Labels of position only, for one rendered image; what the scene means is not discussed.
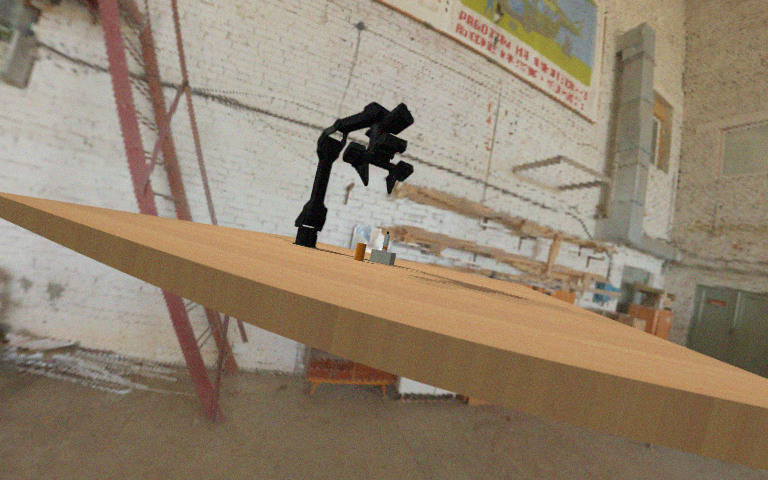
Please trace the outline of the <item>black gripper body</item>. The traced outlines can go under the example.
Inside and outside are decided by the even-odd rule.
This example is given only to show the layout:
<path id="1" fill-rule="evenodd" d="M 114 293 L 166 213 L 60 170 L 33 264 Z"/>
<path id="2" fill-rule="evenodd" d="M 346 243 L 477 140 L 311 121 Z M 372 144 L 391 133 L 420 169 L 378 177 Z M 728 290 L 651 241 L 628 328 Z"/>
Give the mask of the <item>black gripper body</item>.
<path id="1" fill-rule="evenodd" d="M 389 171 L 389 174 L 398 166 L 403 169 L 406 169 L 405 174 L 401 175 L 397 180 L 398 181 L 404 181 L 407 177 L 411 176 L 414 173 L 414 167 L 413 165 L 406 163 L 404 161 L 400 161 L 397 165 L 390 163 L 390 159 L 392 157 L 391 154 L 383 151 L 380 148 L 376 147 L 375 151 L 372 151 L 373 145 L 377 141 L 377 139 L 380 139 L 382 135 L 374 135 L 369 140 L 369 145 L 363 146 L 360 145 L 354 141 L 352 141 L 347 149 L 343 153 L 343 161 L 346 163 L 351 164 L 354 159 L 357 157 L 357 155 L 360 152 L 366 153 L 368 155 L 371 155 L 369 164 L 374 165 L 376 167 L 382 168 L 384 170 Z M 368 152 L 369 151 L 369 152 Z"/>

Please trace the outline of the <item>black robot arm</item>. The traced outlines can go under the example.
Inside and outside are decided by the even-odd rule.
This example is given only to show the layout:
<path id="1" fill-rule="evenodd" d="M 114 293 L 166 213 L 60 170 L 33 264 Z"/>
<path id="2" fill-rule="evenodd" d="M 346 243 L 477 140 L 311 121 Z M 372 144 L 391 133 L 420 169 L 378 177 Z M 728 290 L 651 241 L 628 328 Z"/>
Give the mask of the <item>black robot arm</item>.
<path id="1" fill-rule="evenodd" d="M 298 227 L 298 231 L 295 243 L 292 242 L 292 244 L 317 248 L 317 234 L 318 231 L 321 232 L 326 220 L 327 208 L 324 206 L 324 201 L 332 165 L 345 148 L 348 134 L 355 130 L 370 127 L 365 132 L 369 140 L 374 135 L 382 135 L 373 145 L 372 151 L 375 151 L 376 147 L 380 148 L 391 154 L 392 160 L 396 152 L 401 154 L 405 152 L 408 144 L 408 141 L 394 135 L 408 128 L 413 122 L 414 118 L 404 103 L 399 103 L 390 112 L 377 102 L 371 102 L 365 106 L 363 112 L 336 119 L 333 125 L 324 130 L 318 139 L 318 147 L 316 148 L 319 161 L 311 198 L 303 206 L 301 213 L 295 220 L 295 227 Z M 341 142 L 329 136 L 336 131 L 343 133 Z"/>

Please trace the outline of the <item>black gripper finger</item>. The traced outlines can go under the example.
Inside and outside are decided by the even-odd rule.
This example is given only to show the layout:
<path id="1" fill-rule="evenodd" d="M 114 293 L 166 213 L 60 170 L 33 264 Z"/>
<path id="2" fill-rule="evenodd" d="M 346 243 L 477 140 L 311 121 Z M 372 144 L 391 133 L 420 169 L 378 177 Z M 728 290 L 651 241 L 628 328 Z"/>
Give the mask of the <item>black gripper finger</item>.
<path id="1" fill-rule="evenodd" d="M 351 163 L 351 167 L 353 167 L 356 170 L 356 172 L 358 173 L 359 177 L 361 177 L 365 186 L 368 185 L 368 181 L 369 181 L 370 158 L 371 158 L 371 155 L 360 152 L 357 155 L 357 157 L 354 159 L 354 161 Z"/>
<path id="2" fill-rule="evenodd" d="M 387 184 L 387 192 L 390 194 L 392 192 L 392 189 L 394 187 L 394 184 L 396 180 L 403 174 L 405 174 L 406 169 L 403 169 L 401 167 L 396 167 L 390 174 L 386 176 L 386 184 Z"/>

